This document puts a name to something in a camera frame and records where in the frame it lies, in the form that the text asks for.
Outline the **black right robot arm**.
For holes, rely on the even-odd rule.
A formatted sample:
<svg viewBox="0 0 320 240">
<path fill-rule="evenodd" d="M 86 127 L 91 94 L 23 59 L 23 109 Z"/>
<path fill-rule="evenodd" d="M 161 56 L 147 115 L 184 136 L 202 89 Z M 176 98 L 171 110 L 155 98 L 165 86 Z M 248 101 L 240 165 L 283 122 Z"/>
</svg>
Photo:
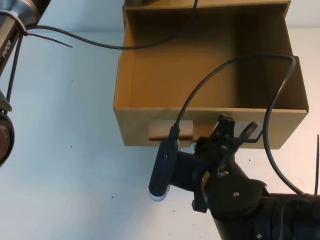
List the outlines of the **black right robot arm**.
<svg viewBox="0 0 320 240">
<path fill-rule="evenodd" d="M 245 175 L 235 153 L 257 128 L 250 123 L 238 138 L 235 121 L 220 116 L 209 137 L 197 142 L 196 153 L 209 161 L 198 194 L 210 211 L 223 240 L 317 240 L 320 197 L 269 193 L 264 182 Z"/>
</svg>

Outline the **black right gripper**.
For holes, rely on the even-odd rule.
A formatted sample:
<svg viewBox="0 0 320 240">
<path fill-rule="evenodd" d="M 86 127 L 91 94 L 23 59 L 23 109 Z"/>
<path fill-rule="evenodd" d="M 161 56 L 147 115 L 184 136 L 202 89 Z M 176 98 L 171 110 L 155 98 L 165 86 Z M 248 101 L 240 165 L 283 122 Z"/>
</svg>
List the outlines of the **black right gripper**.
<svg viewBox="0 0 320 240">
<path fill-rule="evenodd" d="M 235 120 L 220 115 L 209 138 L 201 137 L 195 145 L 195 153 L 212 164 L 202 175 L 199 190 L 222 240 L 269 239 L 266 184 L 248 178 L 234 158 L 242 144 L 258 142 L 262 132 L 250 139 L 257 128 L 252 121 L 234 138 Z M 228 150 L 220 162 L 222 148 Z"/>
</svg>

